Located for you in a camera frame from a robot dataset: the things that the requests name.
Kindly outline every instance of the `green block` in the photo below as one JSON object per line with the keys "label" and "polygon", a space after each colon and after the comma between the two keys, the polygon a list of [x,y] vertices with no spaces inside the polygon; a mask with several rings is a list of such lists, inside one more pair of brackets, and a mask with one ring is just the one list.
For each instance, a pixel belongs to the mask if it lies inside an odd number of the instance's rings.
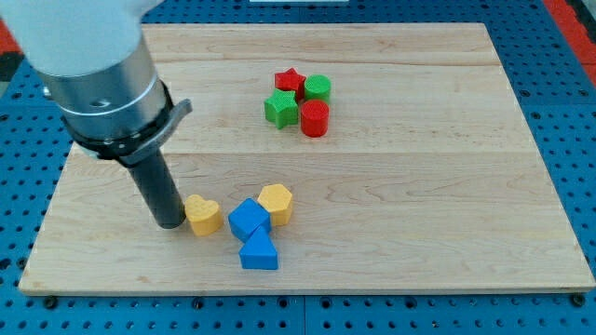
{"label": "green block", "polygon": [[305,99],[318,99],[330,103],[332,81],[323,74],[313,74],[305,81]]}
{"label": "green block", "polygon": [[276,124],[278,129],[298,124],[298,104],[294,91],[275,89],[273,95],[264,101],[264,118]]}

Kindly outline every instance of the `red star block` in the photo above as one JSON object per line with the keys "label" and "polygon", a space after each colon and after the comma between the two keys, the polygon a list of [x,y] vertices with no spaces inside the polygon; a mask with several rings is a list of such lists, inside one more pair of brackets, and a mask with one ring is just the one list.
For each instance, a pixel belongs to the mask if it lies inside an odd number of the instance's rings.
{"label": "red star block", "polygon": [[305,80],[306,77],[298,74],[293,68],[285,73],[276,74],[276,88],[284,91],[295,91],[296,102],[305,97]]}

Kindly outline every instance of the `toy block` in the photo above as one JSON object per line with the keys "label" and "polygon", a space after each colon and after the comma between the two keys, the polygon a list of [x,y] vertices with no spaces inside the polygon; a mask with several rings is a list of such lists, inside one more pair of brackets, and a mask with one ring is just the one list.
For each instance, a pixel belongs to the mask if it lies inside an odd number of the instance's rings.
{"label": "toy block", "polygon": [[243,269],[278,269],[278,251],[264,227],[254,231],[238,255]]}
{"label": "toy block", "polygon": [[309,100],[318,99],[330,103],[332,93],[332,81],[323,74],[310,75],[305,80],[305,98]]}
{"label": "toy block", "polygon": [[186,199],[184,213],[196,236],[213,234],[224,224],[220,205],[213,200],[205,200],[197,194]]}
{"label": "toy block", "polygon": [[271,215],[271,225],[288,224],[293,209],[292,195],[282,184],[267,185],[261,190],[257,202]]}
{"label": "toy block", "polygon": [[309,100],[300,107],[300,129],[312,138],[321,137],[329,127],[329,105],[323,100]]}
{"label": "toy block", "polygon": [[275,75],[276,88],[296,92],[296,102],[305,98],[305,80],[306,77],[298,74],[294,68]]}
{"label": "toy block", "polygon": [[294,91],[275,89],[273,95],[264,101],[264,117],[276,124],[278,129],[298,124],[298,104]]}
{"label": "toy block", "polygon": [[244,243],[259,227],[263,227],[268,233],[271,232],[270,218],[269,212],[250,198],[244,200],[227,217],[232,234]]}

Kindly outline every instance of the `blue pegboard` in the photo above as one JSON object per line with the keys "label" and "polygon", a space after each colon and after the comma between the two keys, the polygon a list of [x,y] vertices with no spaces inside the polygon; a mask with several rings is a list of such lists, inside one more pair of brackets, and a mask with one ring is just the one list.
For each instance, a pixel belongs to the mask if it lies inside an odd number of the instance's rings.
{"label": "blue pegboard", "polygon": [[[169,0],[168,23],[484,22],[592,271],[596,91],[541,2],[360,1],[253,7]],[[228,298],[29,298],[16,286],[71,138],[24,62],[0,99],[0,333],[594,333],[596,294]]]}

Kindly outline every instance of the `red cylinder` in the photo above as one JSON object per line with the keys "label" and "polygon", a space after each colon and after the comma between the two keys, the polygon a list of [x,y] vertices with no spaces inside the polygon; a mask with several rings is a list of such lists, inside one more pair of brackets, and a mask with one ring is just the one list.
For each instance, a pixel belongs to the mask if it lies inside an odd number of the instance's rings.
{"label": "red cylinder", "polygon": [[300,107],[300,128],[312,138],[325,135],[329,126],[329,105],[323,100],[309,100]]}

